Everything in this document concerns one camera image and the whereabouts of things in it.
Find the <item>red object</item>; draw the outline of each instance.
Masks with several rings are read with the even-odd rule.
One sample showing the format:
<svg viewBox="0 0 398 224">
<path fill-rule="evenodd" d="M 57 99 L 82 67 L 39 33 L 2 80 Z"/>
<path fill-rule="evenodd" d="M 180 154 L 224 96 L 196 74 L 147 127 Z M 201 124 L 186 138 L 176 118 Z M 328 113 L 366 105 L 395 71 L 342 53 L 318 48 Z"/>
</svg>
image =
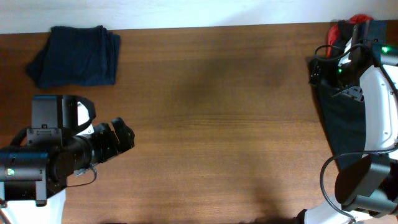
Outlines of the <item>red object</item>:
<svg viewBox="0 0 398 224">
<path fill-rule="evenodd" d="M 353 16 L 351 19 L 349 19 L 349 23 L 351 24 L 359 24 L 361 22 L 365 22 L 368 20 L 373 20 L 372 17 L 364 15 L 364 14 L 358 14 Z M 336 40 L 337 37 L 340 35 L 340 31 L 338 30 L 338 26 L 337 24 L 334 25 L 332 28 L 330 28 L 329 33 L 328 33 L 328 44 L 333 45 Z M 330 57 L 331 54 L 331 47 L 328 47 L 328 53 L 327 53 L 327 57 Z"/>
</svg>

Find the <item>wood grain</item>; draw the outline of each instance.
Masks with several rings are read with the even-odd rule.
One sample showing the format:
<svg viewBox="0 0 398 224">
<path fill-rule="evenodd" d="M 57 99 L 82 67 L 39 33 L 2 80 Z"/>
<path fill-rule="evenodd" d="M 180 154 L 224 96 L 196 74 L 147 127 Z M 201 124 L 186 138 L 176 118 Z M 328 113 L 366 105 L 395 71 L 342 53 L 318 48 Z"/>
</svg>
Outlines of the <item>wood grain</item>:
<svg viewBox="0 0 398 224">
<path fill-rule="evenodd" d="M 48 90 L 24 72 L 48 34 L 0 35 L 0 145 L 30 124 L 34 94 L 81 95 L 95 102 L 95 124 L 122 117 L 136 147 L 99 165 L 94 184 L 67 190 L 63 223 L 292 218 L 324 201 L 318 175 L 331 151 L 306 58 L 325 43 L 329 27 L 116 31 L 115 86 Z M 336 174 L 331 166 L 329 193 Z"/>
</svg>

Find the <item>green light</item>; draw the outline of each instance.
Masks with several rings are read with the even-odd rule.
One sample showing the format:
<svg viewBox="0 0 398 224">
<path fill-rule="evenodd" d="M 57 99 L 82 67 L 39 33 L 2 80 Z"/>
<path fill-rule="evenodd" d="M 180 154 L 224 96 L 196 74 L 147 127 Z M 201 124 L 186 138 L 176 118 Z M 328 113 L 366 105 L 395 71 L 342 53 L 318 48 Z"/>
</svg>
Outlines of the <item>green light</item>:
<svg viewBox="0 0 398 224">
<path fill-rule="evenodd" d="M 7 175 L 14 175 L 15 171 L 14 169 L 7 169 Z"/>
<path fill-rule="evenodd" d="M 390 49 L 389 49 L 388 47 L 382 47 L 381 50 L 382 50 L 384 53 L 387 53 Z"/>
</svg>

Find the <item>dark blue cloth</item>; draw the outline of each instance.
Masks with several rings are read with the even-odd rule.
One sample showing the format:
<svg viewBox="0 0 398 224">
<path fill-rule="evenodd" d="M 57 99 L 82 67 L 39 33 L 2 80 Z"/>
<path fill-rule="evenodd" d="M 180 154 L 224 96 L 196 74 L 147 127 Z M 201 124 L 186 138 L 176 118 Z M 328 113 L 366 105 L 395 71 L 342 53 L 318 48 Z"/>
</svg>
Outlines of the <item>dark blue cloth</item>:
<svg viewBox="0 0 398 224">
<path fill-rule="evenodd" d="M 39 88 L 113 85 L 119 46 L 120 36 L 103 26 L 53 27 L 44 49 L 26 71 Z"/>
</svg>

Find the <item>wire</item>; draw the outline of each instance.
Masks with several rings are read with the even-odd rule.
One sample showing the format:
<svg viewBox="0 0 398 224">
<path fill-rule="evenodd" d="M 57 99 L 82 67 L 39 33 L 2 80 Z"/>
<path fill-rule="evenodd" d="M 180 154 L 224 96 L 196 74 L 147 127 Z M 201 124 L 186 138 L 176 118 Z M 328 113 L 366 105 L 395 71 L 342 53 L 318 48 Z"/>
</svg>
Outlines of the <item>wire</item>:
<svg viewBox="0 0 398 224">
<path fill-rule="evenodd" d="M 17 135 L 15 135 L 14 139 L 12 139 L 10 146 L 20 146 L 23 140 L 26 138 L 26 131 L 30 127 L 25 127 L 24 129 L 20 130 Z"/>
<path fill-rule="evenodd" d="M 77 184 L 77 185 L 72 185 L 72 186 L 68 186 L 68 187 L 81 187 L 81 186 L 84 186 L 84 185 L 92 184 L 97 179 L 97 170 L 93 166 L 90 166 L 90 169 L 94 173 L 94 179 L 92 181 L 90 181 L 88 183 L 85 183 L 85 184 Z"/>
<path fill-rule="evenodd" d="M 341 55 L 339 55 L 339 56 L 337 56 L 337 57 L 334 57 L 334 58 L 319 57 L 319 56 L 317 55 L 318 51 L 319 51 L 320 49 L 322 49 L 322 48 L 325 48 L 325 47 L 333 47 L 333 48 L 335 48 L 335 49 L 344 50 L 344 49 L 342 49 L 342 48 L 339 48 L 339 47 L 336 47 L 336 46 L 333 46 L 333 45 L 330 45 L 330 44 L 325 44 L 325 45 L 319 46 L 317 49 L 315 49 L 314 57 L 315 57 L 317 60 L 321 61 L 321 62 L 334 62 L 334 61 L 336 61 L 336 60 L 340 60 L 340 59 L 342 59 L 343 57 L 345 57 L 346 55 L 348 55 L 349 53 L 351 53 L 352 51 L 356 50 L 358 47 L 362 47 L 362 48 L 365 48 L 365 49 L 370 49 L 367 45 L 355 44 L 355 45 L 353 45 L 350 49 L 348 49 L 345 53 L 343 53 L 343 54 L 341 54 Z"/>
<path fill-rule="evenodd" d="M 369 46 L 367 46 L 367 45 L 356 44 L 356 45 L 352 46 L 350 49 L 348 49 L 345 53 L 343 53 L 343 54 L 341 54 L 341 55 L 339 55 L 339 56 L 337 56 L 337 57 L 334 57 L 334 58 L 322 58 L 322 57 L 317 56 L 318 50 L 320 50 L 320 49 L 322 49 L 322 48 L 324 48 L 324 47 L 334 47 L 334 48 L 340 49 L 340 48 L 335 47 L 335 46 L 332 46 L 332 45 L 322 45 L 322 46 L 318 47 L 318 48 L 315 50 L 315 55 L 314 55 L 314 57 L 315 57 L 317 60 L 321 61 L 321 62 L 334 62 L 334 61 L 336 61 L 336 60 L 339 60 L 339 59 L 343 58 L 344 56 L 348 55 L 350 52 L 352 52 L 352 51 L 354 51 L 355 49 L 357 49 L 358 47 L 361 47 L 361 48 L 364 48 L 364 49 L 366 49 L 366 50 L 371 51 L 371 48 L 370 48 Z M 396 86 L 395 86 L 395 83 L 391 80 L 391 77 L 388 75 L 388 73 L 386 72 L 386 70 L 385 70 L 384 67 L 382 66 L 381 62 L 377 59 L 377 57 L 376 57 L 374 54 L 371 54 L 371 57 L 372 57 L 372 60 L 373 60 L 373 64 L 374 64 L 375 66 L 377 66 L 377 67 L 380 68 L 380 70 L 381 70 L 381 72 L 382 72 L 384 78 L 386 78 L 387 82 L 389 83 L 389 85 L 390 85 L 390 87 L 391 87 L 391 89 L 392 89 L 393 94 L 395 94 L 396 100 L 398 101 L 398 98 L 397 98 L 397 96 L 398 96 L 398 91 L 397 91 L 397 88 L 396 88 Z M 328 202 L 328 204 L 329 204 L 334 210 L 336 210 L 338 213 L 347 216 L 348 218 L 351 219 L 351 221 L 352 221 L 353 223 L 356 223 L 356 219 L 355 219 L 355 217 L 354 217 L 352 214 L 349 214 L 348 212 L 345 212 L 345 211 L 343 211 L 342 209 L 338 208 L 335 204 L 333 204 L 333 202 L 330 200 L 329 196 L 327 195 L 326 190 L 325 190 L 325 186 L 324 186 L 324 184 L 323 184 L 323 178 L 324 178 L 324 175 L 325 175 L 325 171 L 326 171 L 327 166 L 328 166 L 332 161 L 334 161 L 334 160 L 336 160 L 336 159 L 338 159 L 338 158 L 340 158 L 340 157 L 344 157 L 344 156 L 368 155 L 368 154 L 388 154 L 388 153 L 394 152 L 394 151 L 396 151 L 396 150 L 398 150 L 398 144 L 395 144 L 394 147 L 393 147 L 392 149 L 373 150 L 373 151 L 362 151 L 362 152 L 347 152 L 347 153 L 342 153 L 342 154 L 338 154 L 338 155 L 335 155 L 335 156 L 330 157 L 330 158 L 323 164 L 322 169 L 321 169 L 321 173 L 320 173 L 320 177 L 319 177 L 319 183 L 320 183 L 321 191 L 322 191 L 322 194 L 323 194 L 323 197 L 325 198 L 325 200 L 326 200 L 326 201 Z"/>
</svg>

